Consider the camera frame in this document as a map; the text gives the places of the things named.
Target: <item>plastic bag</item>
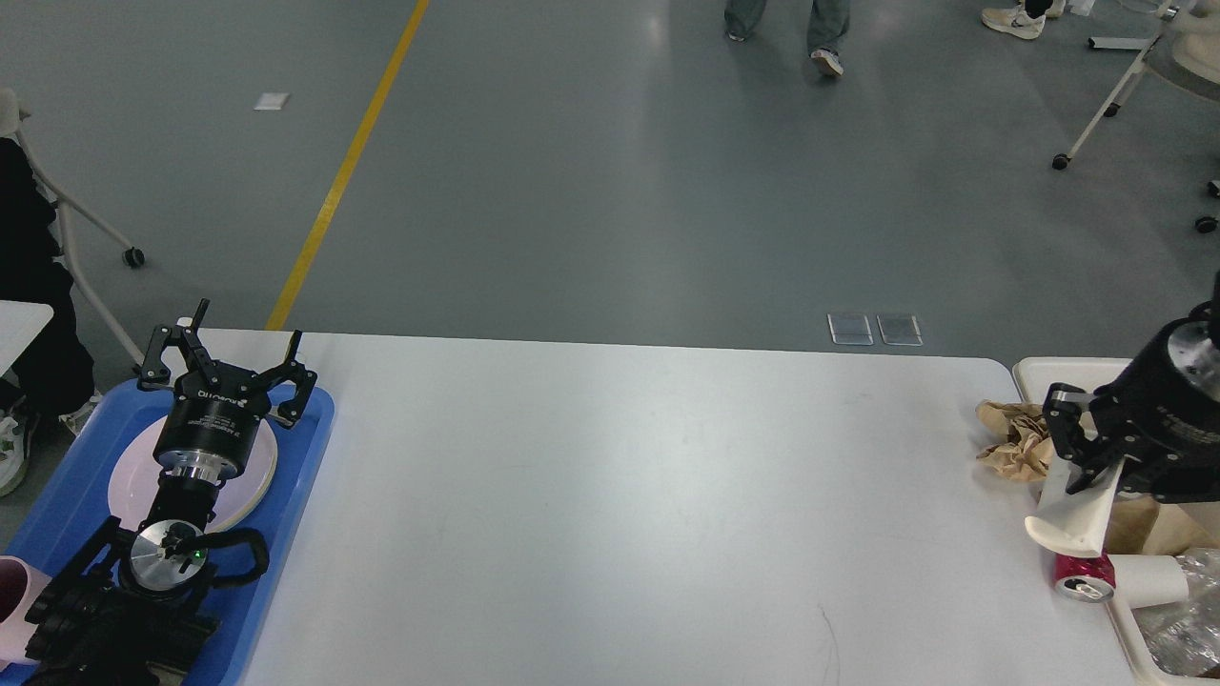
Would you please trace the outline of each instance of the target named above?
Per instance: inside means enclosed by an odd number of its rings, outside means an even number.
[[[1190,597],[1133,610],[1157,665],[1179,676],[1220,675],[1220,551],[1191,548],[1177,557]]]

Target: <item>jeans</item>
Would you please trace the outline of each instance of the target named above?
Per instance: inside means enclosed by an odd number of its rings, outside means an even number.
[[[850,0],[814,0],[814,6],[809,11],[809,27],[805,29],[805,46],[809,52],[830,50],[838,54],[839,43],[847,35],[850,5]],[[728,0],[728,6],[725,7],[725,22],[730,31],[744,38],[754,32],[765,9],[766,0]]]

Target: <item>red soda can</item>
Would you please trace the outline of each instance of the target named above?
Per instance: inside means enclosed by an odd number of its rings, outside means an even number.
[[[1099,558],[1055,554],[1055,591],[1082,603],[1104,603],[1114,597],[1114,564]]]

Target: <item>white plate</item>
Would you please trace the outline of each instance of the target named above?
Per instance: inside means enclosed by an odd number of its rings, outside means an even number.
[[[161,475],[161,465],[152,458],[152,448],[161,436],[165,419],[152,422],[132,441],[110,475],[106,500],[110,503],[110,513],[122,520],[123,529],[134,531],[152,507],[157,477]],[[267,492],[271,477],[276,474],[276,435],[271,432],[271,425],[264,420],[254,436],[254,448],[250,450],[245,472],[227,481],[221,488],[216,507],[212,508],[216,518],[207,525],[206,531],[232,529],[250,514]]]

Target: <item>pink cup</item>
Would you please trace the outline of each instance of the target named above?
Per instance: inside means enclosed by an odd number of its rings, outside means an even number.
[[[0,555],[0,669],[16,664],[35,664],[26,657],[26,644],[37,629],[26,621],[26,612],[50,581],[23,560]]]

